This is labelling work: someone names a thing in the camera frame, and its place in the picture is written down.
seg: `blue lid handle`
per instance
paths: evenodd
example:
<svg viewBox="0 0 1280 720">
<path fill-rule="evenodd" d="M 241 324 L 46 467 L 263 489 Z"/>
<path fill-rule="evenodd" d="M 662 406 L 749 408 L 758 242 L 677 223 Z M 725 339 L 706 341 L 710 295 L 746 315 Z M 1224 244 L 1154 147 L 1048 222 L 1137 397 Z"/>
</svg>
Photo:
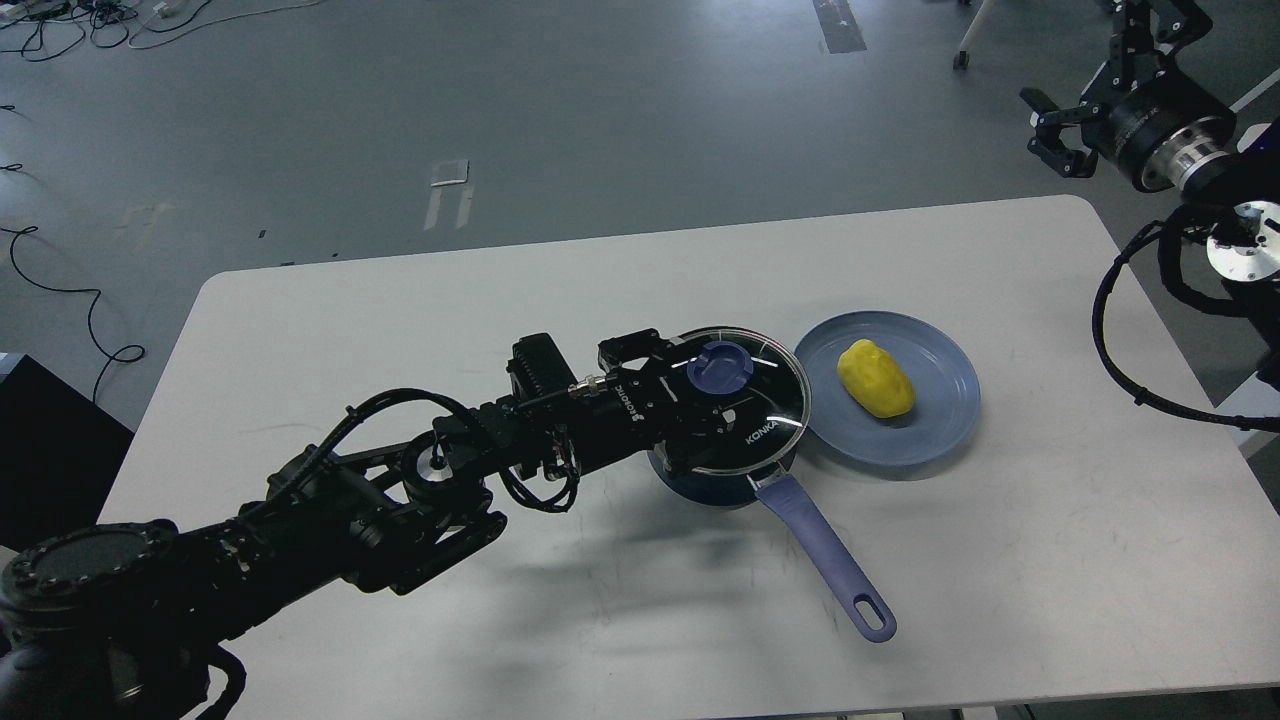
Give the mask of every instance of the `blue lid handle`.
<svg viewBox="0 0 1280 720">
<path fill-rule="evenodd" d="M 732 395 L 751 379 L 755 363 L 745 347 L 727 340 L 703 346 L 701 354 L 686 365 L 689 382 L 708 395 Z"/>
</svg>

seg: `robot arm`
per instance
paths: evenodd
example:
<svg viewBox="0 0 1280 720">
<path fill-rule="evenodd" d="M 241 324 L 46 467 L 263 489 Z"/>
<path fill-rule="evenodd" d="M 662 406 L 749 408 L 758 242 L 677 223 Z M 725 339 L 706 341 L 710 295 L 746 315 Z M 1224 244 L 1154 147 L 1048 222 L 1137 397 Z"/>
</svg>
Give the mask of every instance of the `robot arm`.
<svg viewBox="0 0 1280 720">
<path fill-rule="evenodd" d="M 671 441 L 673 466 L 696 462 L 681 439 L 724 420 L 669 391 L 666 378 L 698 355 L 686 345 L 655 331 L 607 340 L 605 374 L 577 380 L 549 336 L 531 336 L 513 347 L 511 395 L 472 410 L 426 391 L 380 393 L 223 523 L 97 525 L 26 550 L 0 573 L 14 646 L 0 659 L 0 720 L 182 717 L 205 702 L 210 666 L 230 682 L 201 717 L 225 717 L 244 671 L 220 642 L 337 578 L 406 594 L 471 556 L 507 524 L 485 478 L 522 506 L 563 512 L 581 475 L 658 442 Z M 623 366 L 632 360 L 644 364 Z M 364 419 L 411 400 L 449 415 L 407 443 L 333 452 Z M 562 480 L 549 498 L 524 486 L 539 471 Z M 396 484 L 408 502 L 385 495 Z"/>
</svg>

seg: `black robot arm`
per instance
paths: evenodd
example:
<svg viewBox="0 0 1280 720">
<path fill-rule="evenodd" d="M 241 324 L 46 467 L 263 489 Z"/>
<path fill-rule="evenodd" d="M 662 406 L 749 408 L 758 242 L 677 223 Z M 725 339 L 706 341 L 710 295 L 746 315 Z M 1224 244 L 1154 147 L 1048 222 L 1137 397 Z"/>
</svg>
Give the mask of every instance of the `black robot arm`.
<svg viewBox="0 0 1280 720">
<path fill-rule="evenodd" d="M 1213 27 L 1208 15 L 1192 0 L 1125 0 L 1114 19 L 1107 60 L 1078 104 L 1023 88 L 1036 113 L 1028 149 L 1062 177 L 1091 177 L 1101 155 L 1140 192 L 1176 186 L 1185 202 L 1224 208 L 1261 200 L 1277 179 L 1275 154 L 1234 152 L 1235 113 L 1175 60 Z M 1087 152 L 1062 141 L 1070 127 Z"/>
<path fill-rule="evenodd" d="M 643 331 L 602 342 L 604 374 L 577 380 L 549 336 L 530 336 L 512 351 L 511 395 L 467 409 L 426 391 L 379 393 L 223 523 L 97 525 L 27 548 L 0 573 L 14 646 L 0 659 L 0 720 L 182 717 L 206 701 L 210 666 L 228 689 L 201 717 L 224 717 L 244 671 L 220 642 L 337 578 L 404 594 L 475 553 L 507 524 L 485 478 L 522 506 L 563 512 L 581 475 L 722 428 L 714 407 L 677 402 L 666 383 L 695 355 Z M 334 452 L 369 416 L 415 400 L 449 414 L 410 442 Z M 550 497 L 524 484 L 539 471 L 562 482 Z M 396 484 L 407 502 L 385 493 Z"/>
</svg>

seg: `black box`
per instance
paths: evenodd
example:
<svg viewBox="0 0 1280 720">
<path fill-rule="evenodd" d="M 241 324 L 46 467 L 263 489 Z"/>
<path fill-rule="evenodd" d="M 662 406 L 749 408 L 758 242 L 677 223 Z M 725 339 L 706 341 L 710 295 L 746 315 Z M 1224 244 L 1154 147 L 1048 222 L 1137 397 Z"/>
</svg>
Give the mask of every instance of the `black box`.
<svg viewBox="0 0 1280 720">
<path fill-rule="evenodd" d="M 31 356 L 0 354 L 0 544 L 95 524 L 132 441 Z"/>
</svg>

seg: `handle hole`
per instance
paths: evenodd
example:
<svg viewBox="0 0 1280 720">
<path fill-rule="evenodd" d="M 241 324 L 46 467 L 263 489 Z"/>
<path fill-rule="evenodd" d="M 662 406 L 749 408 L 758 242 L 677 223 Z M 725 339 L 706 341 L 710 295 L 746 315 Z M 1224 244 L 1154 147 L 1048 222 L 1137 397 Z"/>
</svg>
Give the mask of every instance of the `handle hole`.
<svg viewBox="0 0 1280 720">
<path fill-rule="evenodd" d="M 879 607 L 870 601 L 870 596 L 860 594 L 854 598 L 854 609 L 861 615 L 863 621 L 867 626 L 873 630 L 884 629 L 884 616 L 881 615 Z"/>
</svg>

